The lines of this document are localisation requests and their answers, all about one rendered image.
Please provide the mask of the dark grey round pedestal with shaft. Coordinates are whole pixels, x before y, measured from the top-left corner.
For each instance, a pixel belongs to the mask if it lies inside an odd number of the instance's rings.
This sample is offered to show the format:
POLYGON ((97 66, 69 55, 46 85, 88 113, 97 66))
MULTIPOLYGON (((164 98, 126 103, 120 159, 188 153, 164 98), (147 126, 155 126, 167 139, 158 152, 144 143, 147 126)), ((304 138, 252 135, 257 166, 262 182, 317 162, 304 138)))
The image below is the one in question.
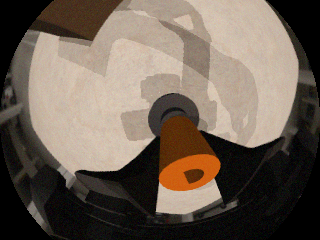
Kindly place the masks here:
POLYGON ((161 127, 173 116, 188 117, 196 128, 199 125, 200 113, 192 100, 179 93, 169 93, 169 95, 160 96, 149 109, 148 125, 153 135, 160 136, 161 127))

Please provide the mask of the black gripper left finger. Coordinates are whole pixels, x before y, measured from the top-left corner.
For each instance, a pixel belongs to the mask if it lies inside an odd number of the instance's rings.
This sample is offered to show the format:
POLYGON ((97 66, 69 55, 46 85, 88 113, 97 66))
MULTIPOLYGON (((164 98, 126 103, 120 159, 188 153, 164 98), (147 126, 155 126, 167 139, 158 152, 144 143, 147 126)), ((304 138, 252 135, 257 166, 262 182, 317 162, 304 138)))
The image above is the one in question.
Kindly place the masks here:
POLYGON ((85 188, 104 195, 131 201, 139 211, 156 217, 159 189, 160 136, 148 143, 143 152, 117 171, 84 171, 77 169, 77 180, 85 188))

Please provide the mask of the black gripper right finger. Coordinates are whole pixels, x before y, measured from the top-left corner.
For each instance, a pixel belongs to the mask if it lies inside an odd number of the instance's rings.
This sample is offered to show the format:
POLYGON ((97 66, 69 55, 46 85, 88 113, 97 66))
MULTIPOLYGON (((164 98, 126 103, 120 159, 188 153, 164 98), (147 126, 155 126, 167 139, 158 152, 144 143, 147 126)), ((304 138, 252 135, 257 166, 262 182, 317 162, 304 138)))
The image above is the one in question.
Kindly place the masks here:
POLYGON ((211 145, 212 151, 220 160, 219 173, 215 176, 217 188, 223 197, 223 203, 229 204, 237 200, 237 195, 248 183, 251 183, 255 173, 261 168, 261 164, 271 159, 273 155, 284 147, 285 136, 269 141, 257 147, 245 147, 245 145, 232 143, 223 137, 209 135, 201 131, 204 139, 211 145))

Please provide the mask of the orange knob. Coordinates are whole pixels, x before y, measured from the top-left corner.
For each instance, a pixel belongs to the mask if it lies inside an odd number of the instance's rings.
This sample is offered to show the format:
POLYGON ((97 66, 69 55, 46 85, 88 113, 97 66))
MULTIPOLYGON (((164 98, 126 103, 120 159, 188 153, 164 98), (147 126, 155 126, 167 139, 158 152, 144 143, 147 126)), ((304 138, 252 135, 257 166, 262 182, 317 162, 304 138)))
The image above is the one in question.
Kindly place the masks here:
POLYGON ((188 117, 173 116, 161 127, 159 180, 172 191, 189 191, 215 179, 220 160, 188 117))

